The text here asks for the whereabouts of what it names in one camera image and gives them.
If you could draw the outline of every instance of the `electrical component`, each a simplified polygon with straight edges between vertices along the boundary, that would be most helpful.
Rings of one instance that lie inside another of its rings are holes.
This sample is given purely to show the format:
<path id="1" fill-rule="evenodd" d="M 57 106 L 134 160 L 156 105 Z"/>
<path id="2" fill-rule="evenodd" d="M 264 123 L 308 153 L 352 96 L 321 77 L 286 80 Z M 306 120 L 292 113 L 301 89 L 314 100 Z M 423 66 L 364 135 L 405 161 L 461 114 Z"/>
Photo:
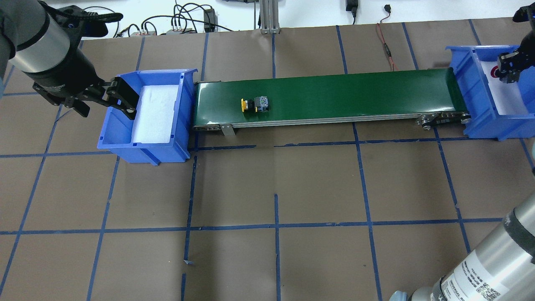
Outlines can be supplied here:
<path id="1" fill-rule="evenodd" d="M 346 11 L 350 11 L 353 15 L 353 25 L 357 20 L 358 0 L 346 0 Z"/>
<path id="2" fill-rule="evenodd" d="M 241 99 L 241 111 L 254 111 L 257 112 L 267 112 L 269 111 L 269 103 L 267 96 L 255 97 L 254 100 L 244 100 Z"/>
<path id="3" fill-rule="evenodd" d="M 217 16 L 214 9 L 204 10 L 204 32 L 215 32 Z"/>
<path id="4" fill-rule="evenodd" d="M 390 52 L 390 48 L 386 44 L 385 37 L 383 36 L 383 30 L 381 29 L 381 24 L 384 20 L 390 18 L 390 14 L 392 13 L 392 8 L 390 7 L 390 4 L 385 5 L 384 7 L 385 11 L 388 13 L 388 15 L 379 21 L 379 23 L 376 24 L 377 28 L 377 34 L 379 35 L 379 39 L 381 40 L 381 43 L 383 43 L 383 48 L 385 49 L 386 56 L 388 57 L 388 61 L 390 63 L 390 69 L 392 71 L 399 71 L 398 66 L 396 66 L 396 63 L 394 63 L 394 59 L 392 58 L 392 53 Z"/>

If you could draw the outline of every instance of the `white wall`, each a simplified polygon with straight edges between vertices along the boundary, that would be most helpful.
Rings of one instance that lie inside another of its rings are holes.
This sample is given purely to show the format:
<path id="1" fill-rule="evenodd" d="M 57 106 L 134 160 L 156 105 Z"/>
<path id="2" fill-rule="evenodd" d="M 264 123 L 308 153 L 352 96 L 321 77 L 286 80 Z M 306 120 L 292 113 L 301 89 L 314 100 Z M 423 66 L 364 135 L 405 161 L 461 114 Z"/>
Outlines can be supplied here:
<path id="1" fill-rule="evenodd" d="M 412 22 L 432 20 L 459 20 L 478 18 L 512 17 L 515 11 L 535 0 L 360 0 L 357 24 L 372 24 L 386 16 L 385 4 L 392 6 L 388 22 Z M 191 1 L 177 0 L 178 4 Z M 145 18 L 158 14 L 172 14 L 173 0 L 47 0 L 53 7 L 75 4 L 81 8 L 100 5 L 124 15 L 120 29 L 131 23 L 140 24 Z M 220 25 L 232 30 L 251 30 L 254 25 L 253 3 L 202 0 L 198 4 L 211 4 L 218 15 Z M 281 27 L 314 27 L 351 24 L 353 18 L 345 11 L 345 0 L 279 0 Z M 201 10 L 191 13 L 194 19 L 203 20 Z M 170 28 L 169 18 L 151 20 L 158 33 Z M 109 25 L 111 37 L 115 24 Z"/>

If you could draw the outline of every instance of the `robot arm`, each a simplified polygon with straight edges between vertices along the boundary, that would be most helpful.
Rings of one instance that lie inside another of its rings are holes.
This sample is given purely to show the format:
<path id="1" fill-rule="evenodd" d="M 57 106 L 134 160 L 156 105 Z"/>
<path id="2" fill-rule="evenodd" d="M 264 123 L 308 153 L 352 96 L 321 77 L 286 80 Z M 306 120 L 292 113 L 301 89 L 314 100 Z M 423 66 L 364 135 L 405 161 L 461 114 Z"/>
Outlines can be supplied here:
<path id="1" fill-rule="evenodd" d="M 84 101 L 94 101 L 134 119 L 138 94 L 119 77 L 110 82 L 99 78 L 78 48 L 82 36 L 105 36 L 105 23 L 122 17 L 88 13 L 74 5 L 56 10 L 37 0 L 0 1 L 0 74 L 9 60 L 55 106 L 63 104 L 87 117 Z"/>
<path id="2" fill-rule="evenodd" d="M 512 53 L 503 53 L 498 56 L 498 65 L 493 69 L 493 76 L 504 83 L 517 82 L 520 73 L 531 66 L 535 66 L 535 3 L 521 7 L 513 16 L 514 22 L 529 21 L 531 31 L 524 37 Z"/>

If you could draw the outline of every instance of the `green conveyor belt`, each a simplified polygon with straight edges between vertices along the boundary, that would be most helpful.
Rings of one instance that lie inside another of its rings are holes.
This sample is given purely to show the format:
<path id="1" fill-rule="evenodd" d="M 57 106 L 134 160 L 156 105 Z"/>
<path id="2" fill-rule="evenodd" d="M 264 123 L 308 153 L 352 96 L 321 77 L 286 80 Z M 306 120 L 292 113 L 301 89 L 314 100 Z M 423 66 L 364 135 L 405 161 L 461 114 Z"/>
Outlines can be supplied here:
<path id="1" fill-rule="evenodd" d="M 269 112 L 241 111 L 265 95 Z M 452 69 L 206 82 L 197 87 L 194 128 L 307 124 L 466 111 Z"/>

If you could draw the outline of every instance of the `cable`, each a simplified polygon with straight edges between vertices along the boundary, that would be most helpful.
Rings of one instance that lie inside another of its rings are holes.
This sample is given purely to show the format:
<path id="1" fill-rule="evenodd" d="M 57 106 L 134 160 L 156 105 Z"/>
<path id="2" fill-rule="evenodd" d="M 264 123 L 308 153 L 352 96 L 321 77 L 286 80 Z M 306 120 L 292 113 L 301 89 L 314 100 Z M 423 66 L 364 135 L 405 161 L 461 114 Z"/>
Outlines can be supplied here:
<path id="1" fill-rule="evenodd" d="M 97 5 L 88 6 L 88 7 L 84 8 L 83 10 L 87 10 L 87 9 L 105 9 L 105 10 L 109 10 L 109 11 L 115 13 L 113 10 L 111 10 L 111 9 L 109 9 L 107 7 L 97 6 Z M 117 21 L 117 29 L 115 29 L 115 34 L 113 35 L 113 37 L 117 37 L 118 33 L 119 33 L 119 21 Z"/>
<path id="2" fill-rule="evenodd" d="M 213 9 L 213 6 L 210 5 L 210 4 L 202 4 L 202 5 L 200 5 L 200 6 L 208 6 L 209 8 Z"/>
<path id="3" fill-rule="evenodd" d="M 158 35 L 158 30 L 156 30 L 156 26 L 152 22 L 145 22 L 145 31 L 147 34 L 149 33 L 149 29 L 147 28 L 147 24 L 150 24 L 154 28 L 154 35 Z"/>
<path id="4" fill-rule="evenodd" d="M 161 14 L 161 15 L 158 15 L 158 16 L 152 16 L 152 17 L 149 17 L 147 19 L 145 19 L 141 24 L 145 24 L 145 22 L 147 22 L 148 20 L 151 20 L 151 19 L 154 19 L 154 18 L 180 18 L 182 20 L 189 20 L 189 21 L 193 21 L 193 22 L 199 22 L 199 23 L 203 23 L 203 24 L 210 24 L 208 22 L 204 22 L 204 21 L 200 21 L 200 20 L 194 20 L 194 19 L 188 19 L 186 17 L 183 17 L 183 16 L 169 16 L 169 15 L 164 15 L 164 14 Z M 230 31 L 230 32 L 233 32 L 232 29 L 228 29 L 226 28 L 225 26 L 221 26 L 221 25 L 217 25 L 217 24 L 212 24 L 213 26 L 216 26 L 216 27 L 220 27 L 224 30 L 227 30 L 227 31 Z"/>
<path id="5" fill-rule="evenodd" d="M 141 30 L 139 29 L 139 27 L 136 25 L 136 24 L 130 24 L 128 27 L 126 27 L 126 29 L 124 29 L 122 32 L 121 32 L 121 35 L 124 33 L 124 32 L 127 32 L 128 33 L 128 36 L 130 36 L 130 27 L 134 26 L 138 32 L 140 32 Z"/>
<path id="6" fill-rule="evenodd" d="M 383 30 L 381 29 L 381 24 L 383 23 L 383 21 L 388 19 L 388 18 L 390 18 L 390 14 L 391 14 L 390 5 L 388 5 L 388 4 L 385 5 L 385 11 L 388 13 L 388 16 L 382 18 L 381 21 L 379 21 L 379 23 L 376 24 L 376 31 L 378 32 L 377 34 L 379 36 L 379 39 L 383 43 L 383 48 L 385 49 L 386 55 L 388 56 L 388 62 L 390 64 L 390 69 L 392 71 L 399 71 L 398 66 L 396 66 L 396 63 L 394 62 L 394 59 L 392 58 L 392 53 L 390 52 L 390 48 L 386 44 L 385 36 L 383 35 Z"/>
<path id="7" fill-rule="evenodd" d="M 383 21 L 386 20 L 386 19 L 388 19 L 388 18 L 390 18 L 390 13 L 388 13 L 388 15 L 387 15 L 386 17 L 382 18 L 381 21 L 379 21 L 379 23 L 382 24 Z"/>
<path id="8" fill-rule="evenodd" d="M 123 18 L 122 13 L 114 12 L 114 13 L 105 13 L 105 14 L 96 14 L 93 16 L 75 16 L 70 13 L 59 11 L 51 6 L 48 6 L 44 1 L 39 1 L 39 4 L 46 10 L 47 12 L 51 14 L 58 14 L 62 17 L 74 19 L 74 20 L 80 20 L 80 21 L 102 21 L 104 23 L 113 23 L 121 21 Z"/>

